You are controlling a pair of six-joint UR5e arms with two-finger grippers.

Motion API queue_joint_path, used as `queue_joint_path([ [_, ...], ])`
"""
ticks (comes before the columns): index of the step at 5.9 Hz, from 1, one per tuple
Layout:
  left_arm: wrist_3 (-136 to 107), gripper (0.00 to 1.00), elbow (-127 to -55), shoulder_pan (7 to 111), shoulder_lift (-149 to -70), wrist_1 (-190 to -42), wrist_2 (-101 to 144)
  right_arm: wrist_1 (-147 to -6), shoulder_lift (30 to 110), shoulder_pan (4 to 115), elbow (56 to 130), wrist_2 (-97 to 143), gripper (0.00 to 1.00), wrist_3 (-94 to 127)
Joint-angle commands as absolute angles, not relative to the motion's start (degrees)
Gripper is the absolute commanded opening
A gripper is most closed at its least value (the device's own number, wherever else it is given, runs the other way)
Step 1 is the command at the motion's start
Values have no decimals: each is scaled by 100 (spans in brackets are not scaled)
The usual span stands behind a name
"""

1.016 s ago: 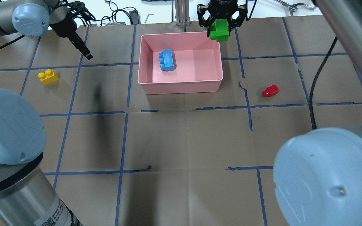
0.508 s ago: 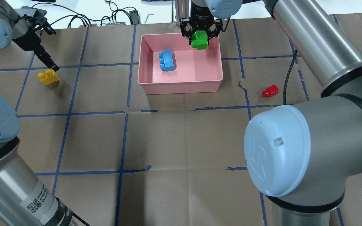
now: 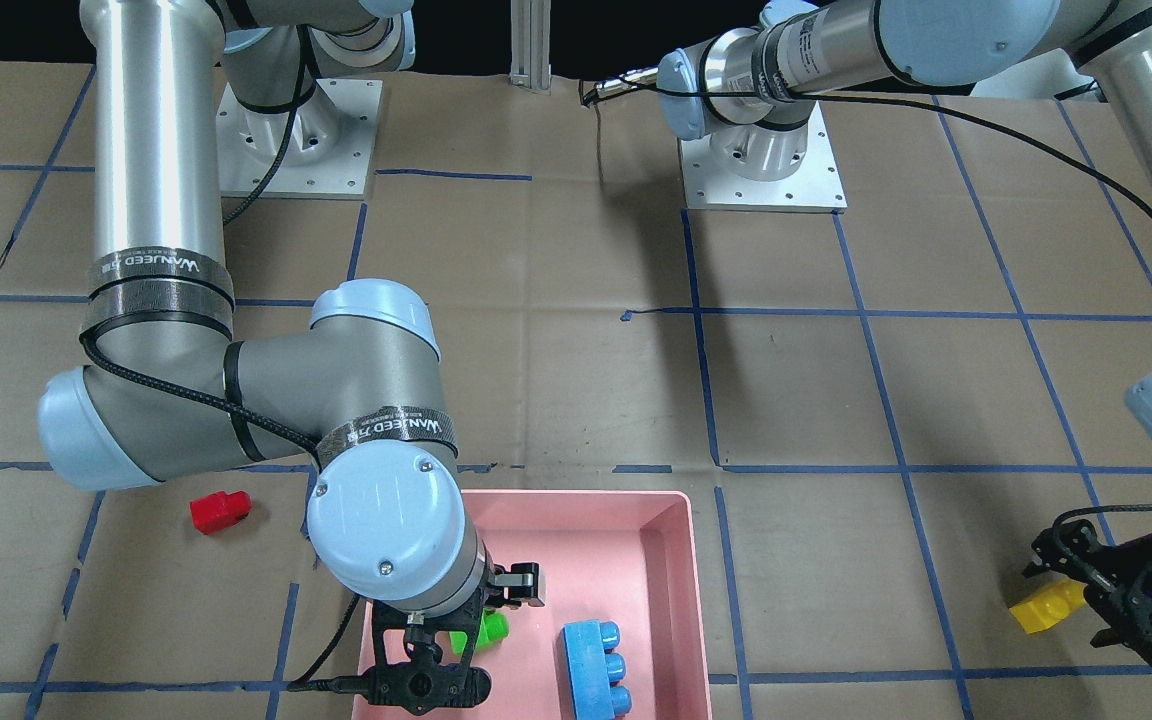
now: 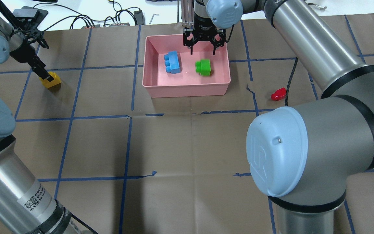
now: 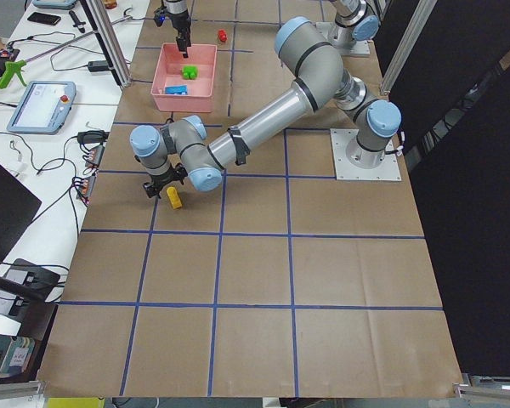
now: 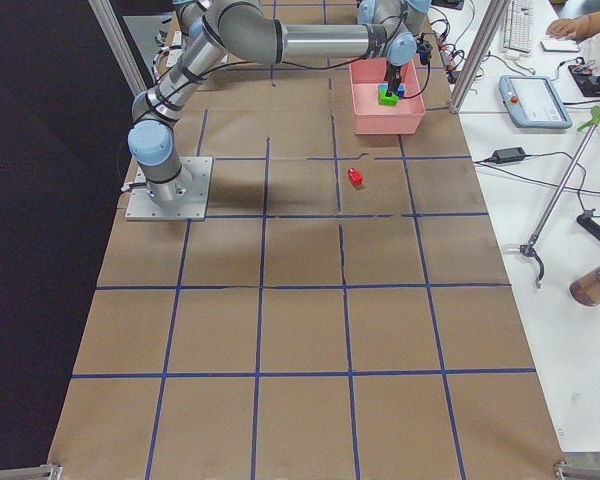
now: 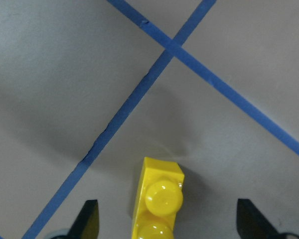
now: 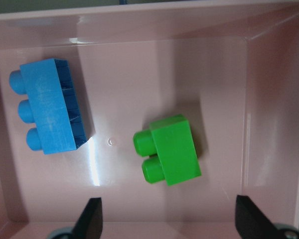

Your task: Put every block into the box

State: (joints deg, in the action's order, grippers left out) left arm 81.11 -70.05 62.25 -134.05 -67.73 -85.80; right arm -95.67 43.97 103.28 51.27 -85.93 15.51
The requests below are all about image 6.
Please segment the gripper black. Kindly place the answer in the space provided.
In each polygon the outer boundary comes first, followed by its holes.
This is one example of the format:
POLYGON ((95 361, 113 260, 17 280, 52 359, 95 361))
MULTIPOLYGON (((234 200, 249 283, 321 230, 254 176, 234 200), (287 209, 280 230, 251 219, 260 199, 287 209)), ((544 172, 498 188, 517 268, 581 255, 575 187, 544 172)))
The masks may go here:
POLYGON ((386 97, 394 97, 402 83, 401 65, 394 65, 389 60, 386 61, 386 71, 384 80, 387 83, 387 89, 385 91, 386 97))

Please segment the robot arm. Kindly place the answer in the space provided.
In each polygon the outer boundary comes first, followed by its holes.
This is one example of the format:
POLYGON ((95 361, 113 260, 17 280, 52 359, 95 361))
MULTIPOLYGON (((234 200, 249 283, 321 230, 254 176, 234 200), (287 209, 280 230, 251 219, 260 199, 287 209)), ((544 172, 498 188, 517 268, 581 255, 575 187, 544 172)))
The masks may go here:
POLYGON ((127 136, 144 175, 150 205, 180 207, 195 197, 198 177, 176 150, 174 127, 193 94, 219 75, 246 78, 250 66, 290 71, 328 71, 363 60, 382 59, 389 98, 402 70, 416 56, 430 55, 421 30, 427 1, 360 1, 353 24, 286 24, 265 15, 258 1, 177 1, 182 53, 132 105, 127 136))
POLYGON ((173 0, 172 6, 176 14, 181 34, 189 38, 190 29, 202 19, 211 7, 212 0, 173 0))

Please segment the person hand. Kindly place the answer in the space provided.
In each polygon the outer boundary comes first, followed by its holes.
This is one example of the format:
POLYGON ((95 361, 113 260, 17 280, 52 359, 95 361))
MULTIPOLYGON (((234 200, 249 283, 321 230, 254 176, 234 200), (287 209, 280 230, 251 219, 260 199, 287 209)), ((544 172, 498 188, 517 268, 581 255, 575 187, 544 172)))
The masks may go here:
POLYGON ((558 19, 547 27, 546 35, 555 39, 584 40, 588 34, 589 23, 588 16, 558 19))

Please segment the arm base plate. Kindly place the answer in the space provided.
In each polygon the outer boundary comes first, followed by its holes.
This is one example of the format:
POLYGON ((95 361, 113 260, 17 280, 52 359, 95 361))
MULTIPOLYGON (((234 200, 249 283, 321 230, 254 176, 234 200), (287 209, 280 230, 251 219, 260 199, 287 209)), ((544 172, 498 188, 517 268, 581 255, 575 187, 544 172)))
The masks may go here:
POLYGON ((182 34, 176 30, 172 41, 167 46, 162 46, 156 53, 153 65, 156 71, 161 68, 171 68, 179 59, 182 53, 182 34))
POLYGON ((204 221, 213 170, 209 156, 181 157, 179 176, 165 184, 146 180, 141 167, 130 190, 125 217, 129 221, 204 221))

